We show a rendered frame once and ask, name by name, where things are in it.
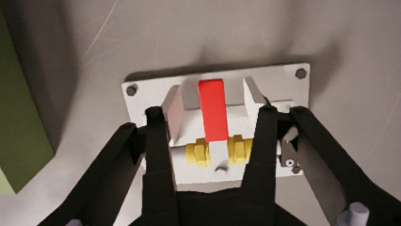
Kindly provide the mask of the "white mounting plate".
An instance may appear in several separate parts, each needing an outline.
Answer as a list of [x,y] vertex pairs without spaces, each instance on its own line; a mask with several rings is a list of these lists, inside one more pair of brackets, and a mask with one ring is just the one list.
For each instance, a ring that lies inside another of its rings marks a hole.
[[[142,116],[150,106],[161,105],[172,85],[180,85],[184,109],[200,108],[200,80],[222,78],[226,105],[245,103],[244,77],[252,77],[269,101],[292,99],[295,106],[308,108],[310,64],[307,62],[248,67],[204,73],[188,73],[125,81],[122,90],[131,122],[144,126]],[[230,178],[216,180],[212,167],[197,164],[173,164],[176,184],[194,184],[242,180],[245,164],[229,165]]]

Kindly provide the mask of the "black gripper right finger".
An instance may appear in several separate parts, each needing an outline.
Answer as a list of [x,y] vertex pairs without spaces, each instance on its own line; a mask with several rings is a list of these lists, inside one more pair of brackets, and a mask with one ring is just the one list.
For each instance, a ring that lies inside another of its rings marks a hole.
[[279,112],[252,77],[244,91],[254,135],[230,226],[274,226],[277,138],[288,140],[330,226],[401,226],[401,201],[370,180],[310,109]]

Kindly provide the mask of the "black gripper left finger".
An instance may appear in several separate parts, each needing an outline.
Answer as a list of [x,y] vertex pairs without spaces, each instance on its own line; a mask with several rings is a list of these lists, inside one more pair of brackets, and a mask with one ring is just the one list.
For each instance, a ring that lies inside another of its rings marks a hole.
[[144,110],[146,125],[121,125],[64,202],[36,226],[114,226],[146,153],[139,226],[181,226],[170,146],[184,114],[180,85]]

